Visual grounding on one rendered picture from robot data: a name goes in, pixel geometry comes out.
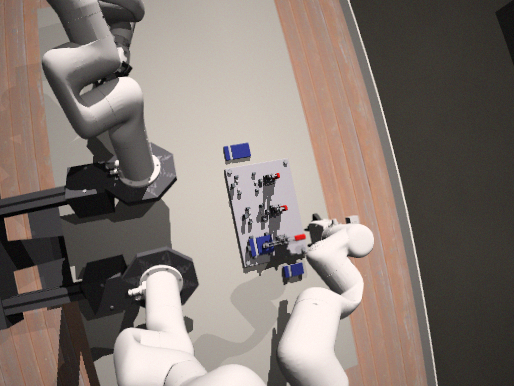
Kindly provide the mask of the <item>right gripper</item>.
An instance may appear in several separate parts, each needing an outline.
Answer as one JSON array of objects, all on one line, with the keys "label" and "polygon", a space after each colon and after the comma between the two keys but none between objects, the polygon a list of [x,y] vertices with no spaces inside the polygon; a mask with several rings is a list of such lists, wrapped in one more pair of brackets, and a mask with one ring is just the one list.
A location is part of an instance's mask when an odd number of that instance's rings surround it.
[{"label": "right gripper", "polygon": [[313,220],[309,223],[309,226],[304,229],[304,231],[309,231],[310,233],[312,244],[308,244],[308,247],[311,247],[314,243],[322,240],[325,229],[332,223],[331,220],[321,219],[317,213],[312,214],[312,219]]}]

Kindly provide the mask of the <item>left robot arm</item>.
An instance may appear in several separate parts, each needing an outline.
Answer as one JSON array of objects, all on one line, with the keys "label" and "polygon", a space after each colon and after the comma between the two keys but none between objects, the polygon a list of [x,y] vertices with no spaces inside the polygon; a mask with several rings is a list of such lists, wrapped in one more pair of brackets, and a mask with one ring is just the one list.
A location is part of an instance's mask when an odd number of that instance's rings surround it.
[{"label": "left robot arm", "polygon": [[130,48],[136,22],[145,14],[143,0],[46,1],[70,42],[47,51],[42,68],[71,126],[83,139],[108,130],[118,158],[105,165],[106,169],[117,168],[110,174],[118,174],[122,183],[133,188],[153,183],[161,166],[152,156],[138,83],[119,77],[80,95],[84,87],[120,67],[115,43]]}]

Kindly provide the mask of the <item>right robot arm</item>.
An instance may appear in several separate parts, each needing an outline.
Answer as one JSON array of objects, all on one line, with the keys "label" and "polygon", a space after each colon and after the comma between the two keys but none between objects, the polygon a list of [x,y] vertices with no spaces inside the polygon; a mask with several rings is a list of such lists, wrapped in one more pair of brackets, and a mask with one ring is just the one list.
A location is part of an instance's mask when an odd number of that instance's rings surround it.
[{"label": "right robot arm", "polygon": [[[346,225],[332,219],[322,240],[306,254],[331,291],[308,288],[296,299],[276,350],[278,366],[290,386],[349,386],[334,347],[340,320],[362,300],[363,279],[348,257],[367,256],[374,237],[359,224],[358,215],[345,219]],[[128,291],[129,296],[141,294],[136,301],[145,300],[147,330],[127,328],[118,335],[113,352],[118,386],[266,386],[242,365],[228,364],[210,372],[203,368],[186,331],[182,287],[178,270],[159,265],[143,273],[139,288]]]}]

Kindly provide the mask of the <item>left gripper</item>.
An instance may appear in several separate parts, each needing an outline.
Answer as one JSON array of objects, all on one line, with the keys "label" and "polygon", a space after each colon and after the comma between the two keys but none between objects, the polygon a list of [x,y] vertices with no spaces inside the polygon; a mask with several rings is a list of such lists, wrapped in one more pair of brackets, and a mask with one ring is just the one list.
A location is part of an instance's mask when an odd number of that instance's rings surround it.
[{"label": "left gripper", "polygon": [[[103,84],[104,82],[110,81],[110,80],[112,80],[114,78],[128,77],[129,73],[133,69],[133,67],[128,65],[130,63],[130,50],[128,48],[126,48],[125,46],[123,46],[122,44],[117,44],[117,43],[115,43],[115,44],[116,44],[116,47],[117,47],[117,50],[119,52],[119,56],[120,56],[120,59],[121,59],[120,67],[114,73],[110,74],[109,76],[107,76],[105,78],[102,78],[100,83],[98,81],[92,83],[93,84],[92,89],[97,87],[97,86],[99,86],[99,85],[101,85],[101,84]],[[124,54],[123,54],[123,52],[124,52]]]}]

